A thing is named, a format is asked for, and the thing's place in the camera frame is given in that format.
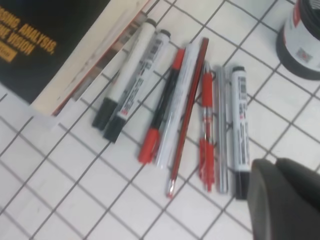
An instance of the red pen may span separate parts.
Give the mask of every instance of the red pen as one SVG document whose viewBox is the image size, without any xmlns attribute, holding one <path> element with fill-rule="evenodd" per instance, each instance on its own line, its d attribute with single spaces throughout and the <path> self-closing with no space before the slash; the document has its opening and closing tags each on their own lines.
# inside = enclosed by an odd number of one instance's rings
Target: red pen
<svg viewBox="0 0 320 240">
<path fill-rule="evenodd" d="M 213 76 L 208 62 L 204 63 L 202 76 L 202 133 L 200 139 L 199 176 L 208 192 L 215 182 L 213 139 Z"/>
<path fill-rule="evenodd" d="M 164 119 L 167 106 L 169 105 L 170 96 L 175 90 L 184 55 L 185 49 L 178 49 L 178 52 L 176 53 L 175 59 L 172 64 L 170 75 L 166 81 L 162 96 L 155 110 L 151 126 L 146 133 L 142 148 L 138 156 L 138 160 L 142 164 L 151 163 L 158 150 L 161 138 L 159 128 Z"/>
</svg>

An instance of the white marker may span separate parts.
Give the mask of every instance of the white marker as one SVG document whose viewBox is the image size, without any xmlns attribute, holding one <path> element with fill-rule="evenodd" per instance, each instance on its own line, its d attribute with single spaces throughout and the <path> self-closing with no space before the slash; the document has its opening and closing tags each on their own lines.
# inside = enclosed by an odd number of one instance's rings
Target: white marker
<svg viewBox="0 0 320 240">
<path fill-rule="evenodd" d="M 233 117 L 233 160 L 235 171 L 235 198 L 247 199 L 250 158 L 247 120 L 247 83 L 243 66 L 234 67 L 231 76 Z"/>
<path fill-rule="evenodd" d="M 170 33 L 166 30 L 161 30 L 152 40 L 152 44 L 147 51 L 145 59 L 141 64 L 139 73 L 136 76 L 135 83 L 127 95 L 121 109 L 107 124 L 104 137 L 115 143 L 122 128 L 125 126 L 128 117 L 135 110 L 134 106 L 138 103 L 138 98 L 141 95 L 146 82 L 150 79 L 158 62 L 164 55 L 164 51 L 169 44 Z"/>
<path fill-rule="evenodd" d="M 147 19 L 140 27 L 139 35 L 133 44 L 129 56 L 120 69 L 115 83 L 107 92 L 107 95 L 104 98 L 97 115 L 95 116 L 95 119 L 92 123 L 93 127 L 96 127 L 100 130 L 105 129 L 110 117 L 117 108 L 132 75 L 137 70 L 139 62 L 146 52 L 155 30 L 156 22 L 152 19 Z"/>
<path fill-rule="evenodd" d="M 167 122 L 155 161 L 157 167 L 167 167 L 171 152 L 174 149 L 175 135 L 177 134 L 180 118 L 187 100 L 199 50 L 200 46 L 197 43 L 190 43 L 185 49 L 180 74 L 172 96 Z"/>
</svg>

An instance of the book cover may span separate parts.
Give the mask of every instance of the book cover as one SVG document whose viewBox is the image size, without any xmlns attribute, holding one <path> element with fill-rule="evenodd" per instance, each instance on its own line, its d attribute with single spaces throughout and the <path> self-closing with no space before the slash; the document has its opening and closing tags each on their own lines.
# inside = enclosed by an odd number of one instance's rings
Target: book cover
<svg viewBox="0 0 320 240">
<path fill-rule="evenodd" d="M 0 0 L 0 81 L 32 103 L 110 0 Z"/>
</svg>

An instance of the red pencil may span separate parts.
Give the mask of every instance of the red pencil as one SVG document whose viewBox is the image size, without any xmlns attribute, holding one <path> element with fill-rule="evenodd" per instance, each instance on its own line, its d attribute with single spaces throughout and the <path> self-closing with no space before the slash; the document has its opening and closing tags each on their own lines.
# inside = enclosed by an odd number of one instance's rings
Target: red pencil
<svg viewBox="0 0 320 240">
<path fill-rule="evenodd" d="M 174 162 L 173 162 L 173 167 L 172 167 L 172 171 L 171 171 L 169 188 L 168 188 L 168 192 L 167 192 L 167 196 L 169 198 L 172 198 L 173 194 L 174 194 L 175 183 L 176 183 L 176 180 L 178 177 L 178 171 L 179 171 L 182 152 L 184 149 L 185 140 L 186 140 L 186 136 L 187 136 L 187 130 L 188 130 L 189 122 L 190 122 L 191 112 L 192 112 L 192 108 L 194 106 L 196 92 L 197 92 L 198 84 L 200 81 L 201 72 L 202 72 L 204 61 L 205 61 L 205 56 L 206 56 L 208 44 L 209 44 L 209 39 L 203 38 L 202 43 L 201 43 L 201 47 L 200 47 L 200 51 L 199 51 L 199 55 L 198 55 L 198 58 L 196 61 L 192 85 L 190 88 L 189 97 L 187 100 L 185 114 L 184 114 L 184 119 L 183 119 L 183 123 L 182 123 L 182 128 L 181 128 L 181 132 L 179 135 L 179 140 L 178 140 L 178 144 L 177 144 L 177 148 L 176 148 L 176 152 L 175 152 L 175 156 L 174 156 Z"/>
</svg>

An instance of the barcode label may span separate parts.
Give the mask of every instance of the barcode label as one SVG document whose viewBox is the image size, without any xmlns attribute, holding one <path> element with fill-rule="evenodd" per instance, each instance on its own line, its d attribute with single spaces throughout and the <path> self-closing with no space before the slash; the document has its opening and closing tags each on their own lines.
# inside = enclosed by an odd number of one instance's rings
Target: barcode label
<svg viewBox="0 0 320 240">
<path fill-rule="evenodd" d="M 240 76 L 238 82 L 239 82 L 240 99 L 246 100 L 247 99 L 246 78 L 244 76 Z"/>
<path fill-rule="evenodd" d="M 156 58 L 157 53 L 159 51 L 159 48 L 161 47 L 162 44 L 163 44 L 162 40 L 156 39 L 154 41 L 154 45 L 150 49 L 150 52 L 149 52 L 147 58 L 150 59 L 150 60 L 154 60 Z"/>
</svg>

